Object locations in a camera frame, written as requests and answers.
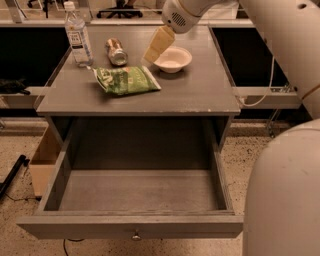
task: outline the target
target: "water bottle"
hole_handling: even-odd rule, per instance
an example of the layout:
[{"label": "water bottle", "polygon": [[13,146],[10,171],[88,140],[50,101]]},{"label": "water bottle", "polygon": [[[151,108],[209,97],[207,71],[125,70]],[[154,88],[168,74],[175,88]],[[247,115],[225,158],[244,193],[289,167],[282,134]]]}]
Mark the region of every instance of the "water bottle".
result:
[{"label": "water bottle", "polygon": [[74,59],[79,67],[90,66],[93,63],[93,55],[86,24],[75,12],[73,2],[65,2],[64,8],[67,12],[65,29]]}]

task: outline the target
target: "gray cabinet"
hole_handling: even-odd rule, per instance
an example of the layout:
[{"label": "gray cabinet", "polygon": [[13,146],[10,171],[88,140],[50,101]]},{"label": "gray cabinet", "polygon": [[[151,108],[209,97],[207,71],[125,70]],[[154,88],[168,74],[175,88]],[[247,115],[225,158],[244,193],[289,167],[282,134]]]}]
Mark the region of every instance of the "gray cabinet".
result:
[{"label": "gray cabinet", "polygon": [[[101,35],[120,38],[129,65],[137,65],[135,56],[154,29],[90,27],[93,44],[102,48],[96,48],[96,64],[109,65]],[[128,34],[133,45],[126,43]],[[150,67],[160,92],[105,95],[69,56],[38,108],[62,150],[38,211],[18,225],[48,239],[230,238],[242,231],[220,163],[239,108],[208,28],[191,35],[176,41],[194,57],[184,71]]]}]

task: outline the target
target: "cardboard box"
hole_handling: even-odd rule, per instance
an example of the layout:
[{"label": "cardboard box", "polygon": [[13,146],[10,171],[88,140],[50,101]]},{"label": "cardboard box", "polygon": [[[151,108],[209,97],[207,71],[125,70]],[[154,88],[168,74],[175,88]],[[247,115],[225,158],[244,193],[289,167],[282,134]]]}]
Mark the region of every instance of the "cardboard box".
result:
[{"label": "cardboard box", "polygon": [[54,171],[61,147],[50,127],[46,129],[42,140],[29,163],[34,195],[42,197]]}]

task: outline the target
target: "cabinet top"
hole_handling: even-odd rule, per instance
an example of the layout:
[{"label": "cabinet top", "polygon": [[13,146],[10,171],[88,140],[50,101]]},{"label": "cabinet top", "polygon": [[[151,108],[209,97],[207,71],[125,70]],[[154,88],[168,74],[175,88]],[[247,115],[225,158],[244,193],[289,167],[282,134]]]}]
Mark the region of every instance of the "cabinet top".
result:
[{"label": "cabinet top", "polygon": [[[112,68],[105,42],[118,38],[128,53],[127,66],[141,65],[155,26],[89,26],[93,67]],[[174,45],[186,48],[192,62],[182,71],[167,74],[151,66],[162,90],[116,97],[106,94],[93,73],[78,68],[72,54],[48,88],[37,108],[43,115],[58,116],[214,116],[237,115],[239,106],[216,50],[209,28],[195,26],[176,35]]]}]

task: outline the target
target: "white bowl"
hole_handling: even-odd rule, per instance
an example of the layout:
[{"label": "white bowl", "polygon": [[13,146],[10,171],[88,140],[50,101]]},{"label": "white bowl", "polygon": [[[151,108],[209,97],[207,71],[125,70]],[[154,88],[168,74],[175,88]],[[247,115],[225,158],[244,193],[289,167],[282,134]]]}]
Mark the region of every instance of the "white bowl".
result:
[{"label": "white bowl", "polygon": [[176,73],[183,67],[190,64],[192,55],[184,48],[170,46],[154,62],[162,71],[167,73]]}]

